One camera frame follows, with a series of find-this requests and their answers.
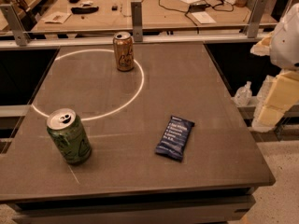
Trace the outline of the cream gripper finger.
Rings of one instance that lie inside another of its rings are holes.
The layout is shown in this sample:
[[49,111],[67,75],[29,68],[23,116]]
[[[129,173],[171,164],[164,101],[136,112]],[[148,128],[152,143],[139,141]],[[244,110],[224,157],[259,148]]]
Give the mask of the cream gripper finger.
[[273,32],[270,32],[262,40],[252,46],[250,53],[257,56],[269,56],[270,44],[272,40]]
[[282,70],[267,76],[258,93],[251,127],[265,133],[275,128],[284,114],[299,102],[299,72]]

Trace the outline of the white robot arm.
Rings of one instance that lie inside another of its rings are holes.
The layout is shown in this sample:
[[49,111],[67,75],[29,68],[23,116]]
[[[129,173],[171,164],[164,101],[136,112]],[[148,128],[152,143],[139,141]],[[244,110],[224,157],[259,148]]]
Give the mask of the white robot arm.
[[253,54],[270,57],[281,69],[267,76],[257,94],[251,127],[265,133],[273,130],[284,114],[299,102],[299,4],[293,5],[280,19],[275,30],[254,45]]

